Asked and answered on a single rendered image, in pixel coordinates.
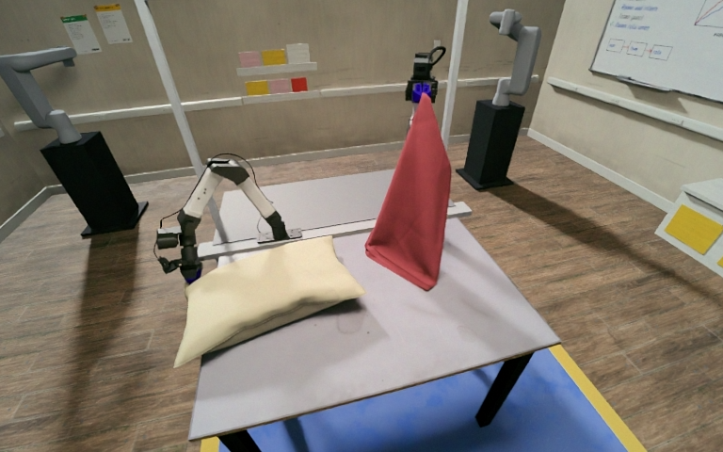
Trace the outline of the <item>red pillowcase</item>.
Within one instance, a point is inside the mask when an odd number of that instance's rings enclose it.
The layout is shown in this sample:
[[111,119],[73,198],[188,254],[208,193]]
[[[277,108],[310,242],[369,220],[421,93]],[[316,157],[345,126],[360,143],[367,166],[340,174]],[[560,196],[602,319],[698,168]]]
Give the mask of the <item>red pillowcase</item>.
[[423,290],[439,277],[451,165],[430,97],[422,92],[365,254]]

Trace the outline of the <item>cream pillow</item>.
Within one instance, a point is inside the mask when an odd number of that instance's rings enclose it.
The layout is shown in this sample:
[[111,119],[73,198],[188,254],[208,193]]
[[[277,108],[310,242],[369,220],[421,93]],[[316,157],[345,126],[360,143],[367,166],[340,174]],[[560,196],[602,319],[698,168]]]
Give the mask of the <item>cream pillow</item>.
[[332,235],[289,243],[184,282],[187,323],[174,368],[368,294],[337,260]]

